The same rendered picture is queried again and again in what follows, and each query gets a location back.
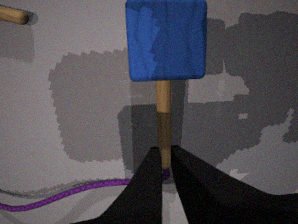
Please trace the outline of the wooden stick with purple string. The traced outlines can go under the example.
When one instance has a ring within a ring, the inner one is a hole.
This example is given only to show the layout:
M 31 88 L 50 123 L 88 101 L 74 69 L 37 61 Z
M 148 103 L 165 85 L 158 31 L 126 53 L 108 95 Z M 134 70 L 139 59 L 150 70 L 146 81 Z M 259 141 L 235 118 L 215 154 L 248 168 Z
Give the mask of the wooden stick with purple string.
M 170 179 L 170 165 L 172 165 L 172 80 L 156 80 L 157 92 L 157 140 L 158 148 L 160 148 L 162 156 L 162 181 Z M 93 188 L 102 188 L 102 186 L 126 185 L 130 180 L 104 180 L 98 183 L 84 184 L 77 186 L 77 188 L 68 189 L 67 192 L 53 194 L 52 197 L 44 198 L 33 204 L 11 206 L 3 205 L 0 202 L 1 210 L 8 210 L 8 212 L 23 212 L 23 210 L 40 208 L 53 201 L 60 200 L 60 198 L 68 197 L 69 194 L 76 194 L 78 192 L 85 192 L 85 190 Z

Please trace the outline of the thin wooden stick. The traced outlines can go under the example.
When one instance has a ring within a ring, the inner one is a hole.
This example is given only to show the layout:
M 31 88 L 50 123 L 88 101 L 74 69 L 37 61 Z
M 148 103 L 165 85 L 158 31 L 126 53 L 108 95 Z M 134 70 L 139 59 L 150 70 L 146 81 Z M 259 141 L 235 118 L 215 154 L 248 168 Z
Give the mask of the thin wooden stick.
M 16 8 L 0 7 L 0 20 L 8 23 L 27 24 L 29 22 L 27 12 Z

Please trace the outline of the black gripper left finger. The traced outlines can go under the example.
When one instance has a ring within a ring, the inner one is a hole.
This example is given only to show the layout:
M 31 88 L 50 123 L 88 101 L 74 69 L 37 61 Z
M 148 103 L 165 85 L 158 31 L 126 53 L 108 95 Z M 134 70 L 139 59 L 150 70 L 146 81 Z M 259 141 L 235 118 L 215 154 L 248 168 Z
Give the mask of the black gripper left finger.
M 72 224 L 162 224 L 162 156 L 152 147 L 124 192 L 101 216 Z

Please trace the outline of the blue square block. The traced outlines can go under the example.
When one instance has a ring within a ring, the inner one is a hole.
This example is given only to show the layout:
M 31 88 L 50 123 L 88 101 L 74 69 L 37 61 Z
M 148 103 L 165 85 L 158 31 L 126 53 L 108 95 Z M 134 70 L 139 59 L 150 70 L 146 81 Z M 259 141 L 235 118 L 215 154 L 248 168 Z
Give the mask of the blue square block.
M 206 0 L 126 0 L 133 81 L 200 80 L 206 72 Z

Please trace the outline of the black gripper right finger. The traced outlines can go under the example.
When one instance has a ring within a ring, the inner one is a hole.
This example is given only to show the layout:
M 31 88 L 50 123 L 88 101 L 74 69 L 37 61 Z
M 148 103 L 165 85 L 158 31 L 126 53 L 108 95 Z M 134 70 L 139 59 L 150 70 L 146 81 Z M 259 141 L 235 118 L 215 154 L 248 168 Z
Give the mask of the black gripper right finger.
M 298 193 L 267 194 L 178 145 L 172 168 L 189 224 L 298 224 Z

